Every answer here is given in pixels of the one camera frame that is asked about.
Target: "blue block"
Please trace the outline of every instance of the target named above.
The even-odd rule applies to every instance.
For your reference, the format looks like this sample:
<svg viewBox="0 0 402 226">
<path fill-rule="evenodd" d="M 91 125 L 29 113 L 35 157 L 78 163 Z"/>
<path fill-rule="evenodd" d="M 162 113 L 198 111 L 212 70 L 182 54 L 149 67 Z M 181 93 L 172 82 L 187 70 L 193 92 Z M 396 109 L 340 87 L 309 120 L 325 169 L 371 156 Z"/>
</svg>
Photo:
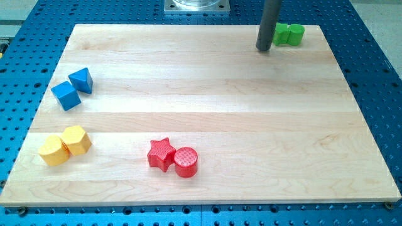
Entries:
<svg viewBox="0 0 402 226">
<path fill-rule="evenodd" d="M 74 72 L 68 76 L 71 84 L 78 91 L 85 92 L 87 94 L 92 93 L 92 78 L 89 74 L 88 68 L 84 68 L 79 70 L 78 72 Z"/>
<path fill-rule="evenodd" d="M 63 82 L 52 88 L 52 92 L 64 110 L 69 110 L 81 103 L 75 88 L 70 82 Z"/>
</svg>

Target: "wooden tabletop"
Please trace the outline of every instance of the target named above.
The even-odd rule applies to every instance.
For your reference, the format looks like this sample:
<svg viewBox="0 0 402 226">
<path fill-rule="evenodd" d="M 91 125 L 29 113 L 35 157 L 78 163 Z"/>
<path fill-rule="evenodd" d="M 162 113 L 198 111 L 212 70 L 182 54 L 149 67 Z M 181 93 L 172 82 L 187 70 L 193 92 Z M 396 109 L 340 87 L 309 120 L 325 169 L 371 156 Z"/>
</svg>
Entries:
<svg viewBox="0 0 402 226">
<path fill-rule="evenodd" d="M 318 26 L 255 47 L 257 26 L 78 24 L 0 196 L 12 206 L 380 202 L 401 198 Z M 64 112 L 50 88 L 88 67 Z M 93 146 L 50 167 L 38 148 L 81 125 Z M 181 178 L 151 140 L 198 152 Z"/>
</svg>

